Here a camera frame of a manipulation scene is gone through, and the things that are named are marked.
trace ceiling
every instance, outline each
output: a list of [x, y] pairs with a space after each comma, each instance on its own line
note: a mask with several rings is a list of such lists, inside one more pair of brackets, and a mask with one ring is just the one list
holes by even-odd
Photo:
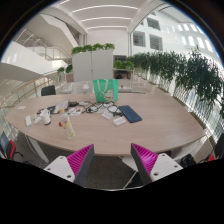
[[52, 9], [57, 9], [88, 33], [91, 29], [105, 26], [134, 28], [150, 13], [150, 9], [152, 11], [153, 7], [161, 4], [166, 3], [160, 0], [61, 0], [51, 5], [51, 11], [46, 9], [42, 13], [52, 15]]

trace backpack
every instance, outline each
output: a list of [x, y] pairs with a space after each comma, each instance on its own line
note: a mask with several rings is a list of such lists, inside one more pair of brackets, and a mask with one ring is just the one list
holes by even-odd
[[194, 158], [191, 154], [187, 154], [185, 157], [183, 157], [180, 161], [180, 165], [185, 168], [191, 165], [195, 165], [196, 162], [194, 161]]

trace window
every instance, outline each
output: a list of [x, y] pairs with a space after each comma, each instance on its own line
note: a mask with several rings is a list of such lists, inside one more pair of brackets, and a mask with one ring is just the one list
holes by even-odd
[[194, 40], [193, 40], [193, 37], [192, 36], [189, 36], [188, 37], [188, 40], [189, 40], [191, 46], [195, 46]]
[[162, 51], [162, 38], [154, 35], [149, 35], [150, 38], [150, 48]]
[[207, 45], [208, 50], [211, 51], [211, 52], [213, 52], [210, 43], [209, 43], [207, 40], [205, 40], [205, 43], [206, 43], [206, 45]]
[[189, 31], [189, 28], [188, 28], [188, 25], [187, 25], [187, 24], [184, 24], [184, 29], [185, 29], [186, 31]]
[[192, 25], [192, 24], [191, 24], [191, 28], [192, 28], [192, 30], [194, 30], [194, 32], [198, 32], [196, 27], [194, 25]]
[[202, 30], [197, 26], [198, 30], [200, 31], [200, 33], [203, 33]]
[[179, 29], [180, 31], [183, 30], [182, 27], [181, 27], [181, 25], [177, 25], [177, 26], [178, 26], [178, 29]]
[[184, 45], [187, 45], [187, 42], [186, 42], [186, 39], [185, 39], [184, 36], [182, 36], [182, 42], [183, 42]]
[[197, 40], [198, 40], [198, 43], [199, 43], [199, 47], [205, 48], [202, 39], [200, 37], [197, 37]]
[[145, 33], [134, 32], [133, 33], [133, 45], [145, 47]]
[[159, 22], [157, 20], [147, 18], [148, 26], [160, 30]]

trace keyboard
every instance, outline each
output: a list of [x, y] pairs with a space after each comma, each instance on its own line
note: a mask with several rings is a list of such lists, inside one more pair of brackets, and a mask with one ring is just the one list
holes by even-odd
[[129, 120], [130, 123], [142, 120], [142, 118], [130, 106], [125, 105], [125, 106], [119, 106], [118, 108]]

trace document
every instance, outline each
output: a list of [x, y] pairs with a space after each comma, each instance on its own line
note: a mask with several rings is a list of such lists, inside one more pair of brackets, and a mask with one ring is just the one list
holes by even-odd
[[60, 108], [64, 108], [65, 110], [67, 110], [68, 106], [69, 106], [69, 100], [59, 103], [58, 105], [55, 106], [54, 114], [58, 113]]

